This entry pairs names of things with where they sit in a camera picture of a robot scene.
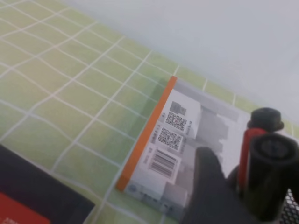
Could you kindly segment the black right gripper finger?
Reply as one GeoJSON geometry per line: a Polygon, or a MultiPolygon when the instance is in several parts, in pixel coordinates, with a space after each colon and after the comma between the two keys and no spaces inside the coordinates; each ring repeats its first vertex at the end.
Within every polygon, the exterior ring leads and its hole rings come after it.
{"type": "Polygon", "coordinates": [[[257,224],[228,186],[212,149],[196,149],[194,184],[182,224],[257,224]]]}

